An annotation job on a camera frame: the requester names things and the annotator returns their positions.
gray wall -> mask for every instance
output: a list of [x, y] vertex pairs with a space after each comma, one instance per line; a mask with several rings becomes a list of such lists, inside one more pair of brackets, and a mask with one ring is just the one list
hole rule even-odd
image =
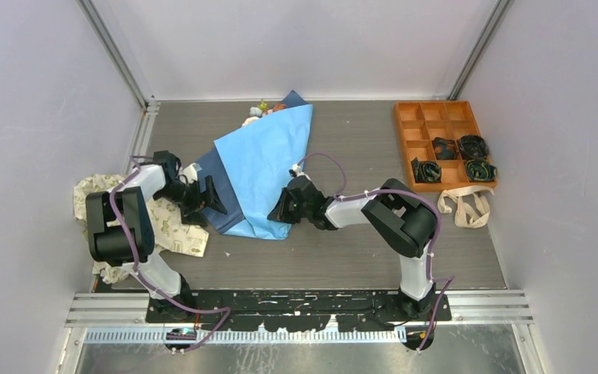
[[505, 276], [553, 372], [598, 372], [598, 2], [515, 2], [463, 97], [500, 169]]
[[75, 1], [0, 2], [0, 373], [58, 363], [90, 286], [72, 187], [124, 168], [139, 113]]
[[103, 0], [98, 6], [128, 64], [141, 73], [137, 80], [157, 100], [259, 100], [292, 89], [304, 97], [370, 100], [448, 94], [494, 3]]

light blue fabric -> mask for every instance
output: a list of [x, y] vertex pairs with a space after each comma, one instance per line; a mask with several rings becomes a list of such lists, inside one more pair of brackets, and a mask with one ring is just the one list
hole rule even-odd
[[269, 221], [267, 215], [291, 179], [288, 171], [306, 154], [312, 115], [310, 104], [287, 108], [214, 141], [244, 213], [226, 235], [287, 237], [291, 225]]
[[[285, 104], [287, 108], [308, 104], [308, 102], [302, 99], [296, 91], [291, 91], [281, 100], [281, 103]], [[196, 163], [202, 168], [202, 170], [198, 172], [200, 185], [204, 188], [205, 179], [208, 175], [211, 175], [214, 180], [214, 188], [219, 194], [221, 203], [227, 211], [227, 213], [224, 214], [210, 208], [205, 208], [202, 210], [202, 213], [205, 214], [205, 217], [220, 234], [225, 235], [233, 226], [244, 220], [244, 213], [241, 211], [237, 196], [235, 195], [233, 186], [226, 173], [226, 168], [223, 166], [221, 156], [219, 156], [219, 152], [216, 151], [216, 147], [203, 154], [196, 160]]]

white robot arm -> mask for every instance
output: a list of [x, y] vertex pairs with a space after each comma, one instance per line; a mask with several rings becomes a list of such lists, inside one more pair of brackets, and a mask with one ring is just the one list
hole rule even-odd
[[399, 254], [402, 279], [399, 290], [405, 296], [408, 318], [430, 312], [434, 282], [427, 274], [427, 247], [434, 236], [437, 218], [402, 182], [389, 179], [379, 189], [354, 198], [324, 197], [303, 172], [293, 175], [283, 188], [279, 202], [269, 214], [272, 221], [297, 224], [307, 218], [320, 230], [337, 230], [351, 224], [372, 224]]
[[176, 203], [183, 224], [206, 226], [208, 221], [201, 213], [205, 207], [226, 213], [211, 176], [206, 177], [201, 192], [197, 167], [191, 164], [180, 173], [181, 163], [176, 156], [168, 151], [155, 152], [152, 161], [139, 165], [138, 171], [130, 174], [124, 186], [115, 193], [116, 205], [127, 222], [138, 259], [133, 256], [123, 228], [107, 224], [116, 220], [109, 201], [111, 191], [95, 192], [86, 197], [90, 255], [96, 261], [126, 270], [150, 292], [156, 310], [176, 316], [176, 319], [184, 319], [187, 313], [171, 305], [161, 292], [182, 305], [192, 307], [195, 303], [186, 280], [153, 252], [154, 233], [146, 201], [163, 197]]

white plush toy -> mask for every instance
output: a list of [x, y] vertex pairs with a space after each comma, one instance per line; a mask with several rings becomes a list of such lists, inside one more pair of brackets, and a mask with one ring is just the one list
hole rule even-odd
[[256, 116], [252, 116], [252, 117], [246, 118], [246, 121], [244, 121], [244, 123], [241, 124], [241, 127], [244, 127], [244, 126], [246, 126], [246, 125], [248, 125], [250, 123], [253, 123], [253, 122], [255, 122], [255, 121], [259, 120], [259, 119], [260, 119], [260, 117], [256, 117]]
[[248, 115], [251, 117], [262, 117], [262, 109], [258, 107], [251, 107], [248, 111]]

gray work surface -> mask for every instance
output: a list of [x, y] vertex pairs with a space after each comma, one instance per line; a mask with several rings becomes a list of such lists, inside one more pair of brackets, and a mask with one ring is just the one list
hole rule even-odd
[[[246, 102], [164, 102], [148, 147], [169, 150], [184, 164], [212, 149], [213, 141], [239, 128]], [[336, 157], [348, 175], [345, 195], [379, 187], [388, 178], [406, 183], [391, 101], [314, 103], [308, 152]], [[338, 168], [315, 156], [304, 170], [322, 192], [342, 183]], [[437, 194], [426, 194], [436, 203]], [[455, 275], [454, 288], [504, 288], [487, 228], [458, 228], [444, 215], [434, 247], [436, 277]], [[165, 252], [169, 265], [193, 288], [397, 288], [398, 255], [371, 225], [320, 231], [304, 222], [282, 241], [220, 235], [212, 228], [202, 258]]]

